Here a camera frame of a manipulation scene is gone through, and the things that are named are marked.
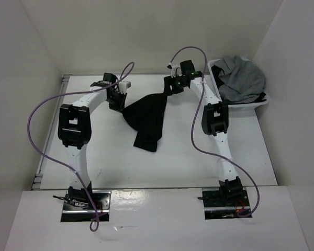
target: gray cloth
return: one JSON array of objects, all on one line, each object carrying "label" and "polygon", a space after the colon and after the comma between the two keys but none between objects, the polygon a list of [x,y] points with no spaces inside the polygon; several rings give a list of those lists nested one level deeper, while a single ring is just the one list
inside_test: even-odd
[{"label": "gray cloth", "polygon": [[251,103],[264,92],[264,74],[251,61],[244,61],[239,56],[228,56],[214,65],[222,69],[219,78],[224,85],[219,87],[219,93],[224,100],[236,104]]}]

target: crumpled gray fabric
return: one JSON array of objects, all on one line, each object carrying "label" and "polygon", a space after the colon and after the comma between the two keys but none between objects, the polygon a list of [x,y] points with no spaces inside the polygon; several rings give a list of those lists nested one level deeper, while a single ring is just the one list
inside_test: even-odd
[{"label": "crumpled gray fabric", "polygon": [[219,78],[224,85],[219,87],[219,93],[224,100],[236,104],[251,103],[264,92],[265,76],[251,61],[228,56],[214,65],[222,69]]}]

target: white table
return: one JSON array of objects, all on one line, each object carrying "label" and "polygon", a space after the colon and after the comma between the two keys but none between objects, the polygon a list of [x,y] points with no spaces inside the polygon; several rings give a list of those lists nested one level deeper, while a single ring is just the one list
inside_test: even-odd
[{"label": "white table", "polygon": [[[145,95],[163,92],[163,75],[130,75],[126,105]],[[91,83],[102,76],[71,76],[66,92],[88,90]],[[71,104],[79,95],[67,96]],[[173,188],[219,186],[217,167],[219,158],[197,152],[190,142],[190,128],[198,98],[188,88],[168,98],[163,137],[156,153],[133,147],[136,131],[120,113],[101,104],[92,114],[92,138],[87,147],[88,172],[93,188]],[[234,161],[245,168],[258,185],[277,185],[262,132],[253,109],[230,109],[229,145]],[[52,126],[47,153],[68,162],[67,153],[57,137],[57,121]],[[195,141],[204,150],[217,152],[201,129],[201,115],[195,128]],[[41,189],[67,189],[69,170],[48,160],[41,165]],[[239,171],[243,185],[251,181]]]},{"label": "white table", "polygon": [[[256,201],[248,188],[251,207]],[[6,251],[247,250],[307,251],[286,187],[260,187],[252,219],[205,220],[201,189],[113,191],[110,221],[95,233],[89,222],[61,223],[65,191],[25,191]]]}]

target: black cloth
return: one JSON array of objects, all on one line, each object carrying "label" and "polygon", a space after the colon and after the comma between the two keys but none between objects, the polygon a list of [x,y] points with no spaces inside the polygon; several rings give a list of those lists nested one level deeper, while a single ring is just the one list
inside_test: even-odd
[{"label": "black cloth", "polygon": [[[211,68],[211,71],[213,73],[216,86],[219,89],[221,85],[224,85],[224,82],[219,78],[219,74],[222,71],[222,69],[217,67],[216,65],[213,65]],[[260,102],[266,101],[266,99],[264,99],[265,95],[266,93],[261,93],[259,97],[252,103],[260,103]],[[233,104],[233,102],[230,102],[229,100],[222,100],[222,101],[225,102],[226,104]]]},{"label": "black cloth", "polygon": [[157,151],[162,137],[167,96],[150,94],[126,107],[122,114],[126,122],[137,131],[134,146],[149,152]]}]

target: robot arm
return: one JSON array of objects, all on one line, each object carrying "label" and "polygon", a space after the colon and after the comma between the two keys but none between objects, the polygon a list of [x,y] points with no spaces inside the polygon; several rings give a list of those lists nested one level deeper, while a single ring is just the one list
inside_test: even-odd
[{"label": "robot arm", "polygon": [[[209,88],[201,81],[202,73],[196,72],[191,60],[176,64],[169,64],[171,76],[164,78],[164,93],[168,96],[181,93],[184,87],[189,87],[200,99],[203,93],[203,84],[205,94],[201,105],[204,108],[201,126],[203,132],[208,135],[212,144],[216,144],[219,154],[227,159],[231,159],[231,153],[228,144],[228,105],[225,105]],[[180,68],[181,75],[177,75],[176,70]],[[222,166],[219,168],[220,192],[224,198],[237,196],[242,192],[242,184],[238,177],[235,167],[226,160],[222,160]]]},{"label": "robot arm", "polygon": [[[89,90],[107,87],[116,80],[113,74],[105,73],[103,80],[93,83]],[[70,166],[79,173],[90,194],[92,184],[87,172],[86,159],[86,148],[92,135],[90,115],[104,101],[109,102],[110,109],[122,112],[130,86],[130,82],[121,81],[114,87],[86,94],[73,104],[63,104],[60,107],[58,137],[66,148]],[[69,199],[88,202],[86,192],[73,172],[70,172],[70,180]]]}]

